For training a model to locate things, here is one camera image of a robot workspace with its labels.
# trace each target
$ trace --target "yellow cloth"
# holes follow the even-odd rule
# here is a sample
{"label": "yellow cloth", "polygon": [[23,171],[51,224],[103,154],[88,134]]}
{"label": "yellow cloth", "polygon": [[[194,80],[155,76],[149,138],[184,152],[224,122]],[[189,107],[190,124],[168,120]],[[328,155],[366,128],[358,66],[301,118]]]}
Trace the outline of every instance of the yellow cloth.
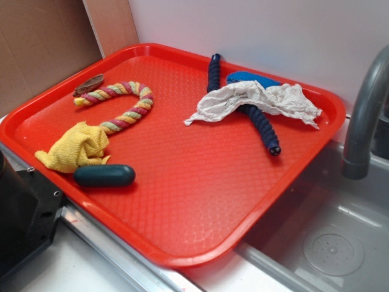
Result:
{"label": "yellow cloth", "polygon": [[104,157],[109,144],[106,133],[98,126],[77,123],[58,140],[48,153],[37,151],[35,157],[47,168],[73,173],[81,166],[106,164],[111,156]]}

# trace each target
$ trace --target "white rag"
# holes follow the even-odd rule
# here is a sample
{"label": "white rag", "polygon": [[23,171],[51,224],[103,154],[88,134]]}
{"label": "white rag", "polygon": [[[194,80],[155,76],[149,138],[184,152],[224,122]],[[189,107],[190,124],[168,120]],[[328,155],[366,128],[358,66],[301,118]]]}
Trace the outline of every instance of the white rag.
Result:
{"label": "white rag", "polygon": [[301,119],[306,125],[318,129],[314,119],[322,110],[318,109],[303,94],[299,84],[270,86],[266,89],[257,81],[241,81],[211,91],[200,100],[197,113],[184,121],[189,126],[194,120],[219,122],[240,105],[256,105],[260,110],[274,116]]}

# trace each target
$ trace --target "faucet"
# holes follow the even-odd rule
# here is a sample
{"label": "faucet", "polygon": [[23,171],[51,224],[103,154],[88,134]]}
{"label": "faucet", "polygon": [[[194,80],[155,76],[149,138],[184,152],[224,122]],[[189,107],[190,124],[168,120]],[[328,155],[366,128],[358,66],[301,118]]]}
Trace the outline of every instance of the faucet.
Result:
{"label": "faucet", "polygon": [[367,176],[371,152],[389,159],[388,95],[389,45],[374,59],[358,93],[342,156],[346,178]]}

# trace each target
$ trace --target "stainless steel sink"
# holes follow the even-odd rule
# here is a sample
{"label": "stainless steel sink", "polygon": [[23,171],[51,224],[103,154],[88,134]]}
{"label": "stainless steel sink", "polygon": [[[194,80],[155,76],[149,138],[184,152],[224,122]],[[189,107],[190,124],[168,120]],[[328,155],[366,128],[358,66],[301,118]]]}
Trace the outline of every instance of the stainless steel sink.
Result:
{"label": "stainless steel sink", "polygon": [[340,174],[331,142],[237,248],[294,291],[389,291],[389,161]]}

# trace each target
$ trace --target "tray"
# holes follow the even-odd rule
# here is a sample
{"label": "tray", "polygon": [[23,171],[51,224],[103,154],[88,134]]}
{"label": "tray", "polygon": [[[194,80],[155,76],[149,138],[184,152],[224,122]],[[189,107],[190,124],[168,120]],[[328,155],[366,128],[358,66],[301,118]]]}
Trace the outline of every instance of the tray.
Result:
{"label": "tray", "polygon": [[[268,116],[280,139],[279,156],[268,154],[242,113],[186,127],[183,121],[206,95],[209,60],[159,44],[127,47],[14,110],[0,125],[0,140],[146,258],[173,268],[205,263],[239,242],[345,119],[338,97],[300,83],[306,97],[323,110],[316,119],[320,130],[300,120]],[[221,63],[223,80],[242,70],[296,83]],[[105,86],[137,81],[154,93],[153,109],[144,118],[109,137],[109,163],[128,164],[136,171],[136,181],[128,187],[79,187],[72,175],[51,171],[34,157],[77,122],[99,125],[138,100],[123,96],[74,106],[74,88],[100,73]]]}

